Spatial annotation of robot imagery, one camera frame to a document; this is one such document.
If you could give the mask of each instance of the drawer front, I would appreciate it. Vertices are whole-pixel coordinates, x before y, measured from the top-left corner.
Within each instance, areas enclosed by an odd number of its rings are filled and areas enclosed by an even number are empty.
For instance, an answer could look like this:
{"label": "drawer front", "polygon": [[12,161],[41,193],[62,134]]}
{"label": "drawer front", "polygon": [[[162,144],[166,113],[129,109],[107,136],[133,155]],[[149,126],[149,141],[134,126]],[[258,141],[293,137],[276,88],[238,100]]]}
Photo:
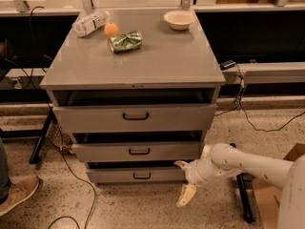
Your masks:
{"label": "drawer front", "polygon": [[199,158],[198,142],[74,144],[82,162],[178,160]]}
{"label": "drawer front", "polygon": [[178,167],[98,169],[88,170],[92,183],[183,181],[184,172]]}
{"label": "drawer front", "polygon": [[215,105],[55,107],[66,133],[186,131],[209,129]]}

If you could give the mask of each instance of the person's leg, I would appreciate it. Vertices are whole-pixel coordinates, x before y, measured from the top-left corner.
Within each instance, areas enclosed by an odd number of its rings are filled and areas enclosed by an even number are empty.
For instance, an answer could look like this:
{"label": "person's leg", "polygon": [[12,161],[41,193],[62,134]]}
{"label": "person's leg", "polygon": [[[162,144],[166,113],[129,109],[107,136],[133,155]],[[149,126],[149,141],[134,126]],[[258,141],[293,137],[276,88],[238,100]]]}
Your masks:
{"label": "person's leg", "polygon": [[30,198],[39,185],[38,176],[29,176],[12,183],[8,172],[7,155],[0,137],[0,217]]}
{"label": "person's leg", "polygon": [[0,137],[0,203],[3,203],[9,194],[10,179],[7,162],[7,154],[4,150],[3,142]]}

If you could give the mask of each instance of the black cable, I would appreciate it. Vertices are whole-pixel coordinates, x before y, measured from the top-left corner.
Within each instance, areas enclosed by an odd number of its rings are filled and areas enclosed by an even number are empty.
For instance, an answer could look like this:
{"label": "black cable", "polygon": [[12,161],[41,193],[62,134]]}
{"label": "black cable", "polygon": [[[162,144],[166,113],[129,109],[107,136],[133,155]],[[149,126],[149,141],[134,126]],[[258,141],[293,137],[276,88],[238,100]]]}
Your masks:
{"label": "black cable", "polygon": [[297,44],[297,46],[296,46],[294,52],[292,53],[292,56],[293,56],[293,57],[295,57],[295,54],[296,54],[296,52],[298,51],[300,45],[302,44],[304,38],[305,38],[305,33],[304,33],[304,34],[302,35],[302,37],[300,38],[300,40],[299,40],[299,42],[298,42],[298,44]]}
{"label": "black cable", "polygon": [[[44,9],[45,7],[43,6],[36,6],[34,7],[31,11],[30,11],[30,20],[29,20],[29,27],[30,27],[30,36],[31,36],[31,40],[32,40],[32,44],[34,46],[34,48],[36,48],[36,40],[35,40],[35,36],[34,36],[34,33],[32,31],[32,28],[31,28],[31,18],[32,18],[32,15],[33,15],[33,12],[36,10],[36,9]],[[28,86],[30,85],[31,83],[31,79],[32,79],[32,74],[33,74],[33,71],[34,71],[34,62],[32,62],[32,68],[31,68],[31,72],[30,72],[30,80],[28,82],[28,84],[24,87],[24,89],[28,88]]]}
{"label": "black cable", "polygon": [[221,115],[226,114],[228,112],[232,112],[232,111],[236,110],[237,108],[239,108],[239,103],[234,108],[230,109],[229,111],[224,111],[220,114],[215,114],[214,116],[221,116]]}
{"label": "black cable", "polygon": [[23,71],[24,74],[28,77],[29,82],[28,82],[28,84],[27,84],[26,87],[22,86],[22,89],[27,88],[27,87],[31,84],[31,85],[34,87],[34,89],[37,90],[36,86],[35,86],[35,85],[32,83],[32,81],[31,81],[31,77],[27,74],[27,72],[26,72],[20,65],[18,65],[17,63],[15,63],[15,62],[13,62],[13,61],[7,59],[7,58],[4,58],[4,60],[7,61],[7,62],[9,62],[9,63],[11,63],[11,64],[13,64],[14,66],[17,66],[17,67],[18,67],[21,71]]}
{"label": "black cable", "polygon": [[[240,78],[240,86],[242,87],[242,89],[244,89],[244,82],[243,82],[243,76],[240,72],[240,68],[237,64],[235,64],[237,66],[237,75],[238,77]],[[297,114],[296,116],[294,116],[293,118],[291,118],[289,121],[287,121],[284,125],[282,125],[281,127],[277,128],[277,129],[270,129],[270,130],[265,130],[265,129],[259,129],[259,128],[256,128],[255,125],[250,121],[249,117],[248,117],[248,113],[245,111],[245,109],[242,107],[241,105],[241,99],[242,99],[242,96],[240,96],[238,99],[237,99],[237,104],[234,108],[230,109],[229,111],[225,111],[225,112],[222,112],[220,114],[215,114],[214,116],[220,116],[220,115],[223,115],[223,114],[226,114],[228,112],[231,112],[231,111],[234,111],[236,110],[237,108],[240,107],[240,109],[245,113],[246,115],[246,119],[248,121],[248,123],[258,132],[266,132],[266,133],[269,133],[269,132],[279,132],[281,131],[285,126],[287,126],[290,122],[292,122],[295,118],[298,118],[298,117],[301,117],[305,114],[305,111],[301,114]]]}
{"label": "black cable", "polygon": [[[59,127],[59,126],[58,126],[58,130],[59,130],[60,136],[61,136],[61,145],[63,146],[63,145],[64,145],[64,141],[63,141],[64,138],[63,138],[63,133],[62,133],[62,131],[60,130],[60,127]],[[85,226],[84,226],[84,229],[86,229],[87,226],[88,226],[88,223],[89,223],[89,221],[90,221],[90,218],[92,217],[94,205],[95,205],[95,203],[96,203],[96,191],[95,191],[95,189],[94,189],[94,187],[93,187],[93,185],[92,185],[91,183],[89,183],[88,181],[86,181],[86,180],[84,180],[84,179],[78,177],[78,176],[73,172],[73,170],[71,169],[71,167],[70,167],[70,165],[68,164],[67,160],[65,159],[63,150],[61,150],[61,155],[62,155],[62,157],[63,157],[63,159],[64,159],[64,161],[65,161],[65,163],[66,163],[68,169],[70,170],[71,174],[72,174],[75,178],[77,178],[78,180],[83,181],[83,182],[89,184],[89,185],[92,187],[92,189],[93,189],[93,194],[94,194],[93,203],[92,203],[92,205],[91,205],[91,210],[90,210],[89,213],[88,213],[88,216],[87,216],[87,219],[86,219],[86,222],[85,222]],[[73,217],[60,217],[60,218],[57,218],[57,219],[55,219],[55,220],[51,223],[51,225],[48,227],[48,229],[50,229],[58,220],[64,219],[64,218],[73,219],[73,220],[75,221],[75,223],[77,224],[77,228],[80,229],[80,227],[79,227],[79,225],[78,225],[76,219],[74,219]]]}
{"label": "black cable", "polygon": [[74,219],[73,217],[68,217],[68,216],[66,216],[66,217],[60,217],[60,218],[55,219],[55,220],[51,223],[51,225],[48,227],[48,229],[50,229],[51,227],[53,227],[53,225],[54,225],[58,220],[60,220],[60,219],[72,219],[72,220],[74,220],[74,222],[76,223],[77,228],[80,229],[79,224],[77,223],[76,219]]}
{"label": "black cable", "polygon": [[250,119],[248,118],[248,114],[245,111],[245,109],[242,107],[241,102],[240,102],[240,109],[245,113],[246,115],[246,119],[248,121],[248,123],[258,132],[265,132],[265,133],[269,133],[269,132],[279,132],[280,130],[282,130],[285,126],[287,126],[290,122],[292,122],[295,118],[301,117],[305,114],[305,111],[301,114],[297,114],[296,116],[294,116],[293,118],[291,118],[289,121],[287,121],[284,125],[282,125],[281,127],[277,128],[277,129],[270,129],[270,130],[265,130],[265,129],[259,129],[256,128],[255,125],[250,121]]}

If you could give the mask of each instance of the gray cabinet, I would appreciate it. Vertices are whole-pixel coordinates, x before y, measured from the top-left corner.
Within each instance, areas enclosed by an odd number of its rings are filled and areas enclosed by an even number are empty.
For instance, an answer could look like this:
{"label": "gray cabinet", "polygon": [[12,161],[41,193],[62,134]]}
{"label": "gray cabinet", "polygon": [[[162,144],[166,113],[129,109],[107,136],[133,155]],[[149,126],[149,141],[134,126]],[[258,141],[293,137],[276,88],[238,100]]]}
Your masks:
{"label": "gray cabinet", "polygon": [[199,22],[174,31],[166,11],[109,11],[142,32],[133,52],[71,31],[41,83],[93,183],[182,181],[174,162],[201,155],[224,77]]}

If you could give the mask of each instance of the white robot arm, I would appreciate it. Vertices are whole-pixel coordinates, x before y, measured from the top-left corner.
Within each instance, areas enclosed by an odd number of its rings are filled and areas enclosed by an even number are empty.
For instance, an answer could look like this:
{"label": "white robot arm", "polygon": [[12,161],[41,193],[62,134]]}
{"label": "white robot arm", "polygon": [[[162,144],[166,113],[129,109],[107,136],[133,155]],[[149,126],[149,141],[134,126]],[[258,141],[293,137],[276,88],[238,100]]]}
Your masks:
{"label": "white robot arm", "polygon": [[277,229],[305,225],[305,156],[296,162],[243,153],[224,143],[206,145],[200,159],[176,161],[189,182],[183,185],[178,207],[186,205],[197,187],[219,177],[248,173],[282,189]]}

